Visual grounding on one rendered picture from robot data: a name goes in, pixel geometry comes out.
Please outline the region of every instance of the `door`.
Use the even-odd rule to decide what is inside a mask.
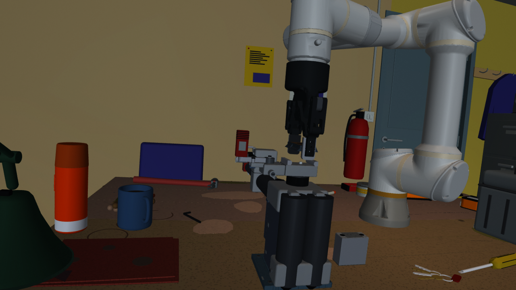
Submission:
[[[386,11],[385,16],[397,14],[400,13]],[[475,53],[476,45],[475,51],[468,57],[459,136],[457,136],[457,147],[462,152],[462,159],[464,159],[466,146]],[[377,148],[414,150],[421,143],[429,70],[430,56],[424,49],[383,49],[373,150]]]

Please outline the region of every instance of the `red rod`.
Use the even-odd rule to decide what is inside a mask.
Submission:
[[[154,184],[170,184],[170,185],[189,185],[189,186],[210,186],[211,181],[202,180],[182,180],[182,179],[166,179],[166,178],[151,178],[151,177],[133,177],[134,183],[154,183]]]

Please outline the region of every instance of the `blue mug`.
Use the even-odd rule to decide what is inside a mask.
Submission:
[[[152,187],[140,184],[118,188],[117,225],[119,228],[139,231],[151,226],[153,191]]]

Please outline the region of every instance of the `wall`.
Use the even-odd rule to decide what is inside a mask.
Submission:
[[[357,3],[377,10],[377,1]],[[390,5],[382,1],[381,15]],[[204,145],[205,180],[249,181],[234,162],[236,130],[249,130],[252,146],[300,161],[285,148],[282,35],[290,7],[287,0],[1,1],[0,142],[23,153],[18,189],[35,196],[53,225],[59,142],[89,145],[89,196],[116,176],[138,175],[142,142]],[[275,48],[272,88],[243,85],[246,45]],[[372,63],[373,48],[332,53],[315,183],[346,181],[345,125],[368,107]],[[369,132],[372,139],[373,123]]]
[[[424,1],[424,5],[422,5],[423,1],[393,0],[392,10],[405,13],[422,6],[442,2],[439,0]],[[516,6],[495,0],[478,0],[478,2],[486,18],[486,36],[477,43],[475,66],[516,73],[516,57],[514,57],[516,27],[512,20],[516,15]],[[474,78],[473,80],[470,120],[464,153],[464,161],[470,166],[470,177],[463,191],[467,195],[477,195],[484,142],[478,139],[478,131],[480,130],[487,92],[492,83],[492,80],[482,78]]]

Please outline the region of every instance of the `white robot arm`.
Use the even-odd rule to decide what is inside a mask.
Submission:
[[[306,140],[315,143],[318,134],[324,133],[327,100],[319,106],[314,94],[327,90],[331,50],[382,46],[425,49],[430,56],[422,142],[414,152],[373,152],[369,194],[359,214],[363,220],[383,227],[407,227],[407,192],[444,202],[461,194],[469,176],[469,167],[456,147],[466,58],[485,32],[483,11],[476,0],[452,0],[384,19],[349,0],[292,0],[291,23],[283,35],[289,60],[285,88],[295,93],[293,102],[287,104],[285,128],[291,136],[302,131]],[[315,123],[320,125],[312,125],[311,112],[319,114]],[[301,124],[297,131],[292,129],[296,121]],[[322,130],[313,134],[314,127]],[[303,152],[310,143],[305,139]]]

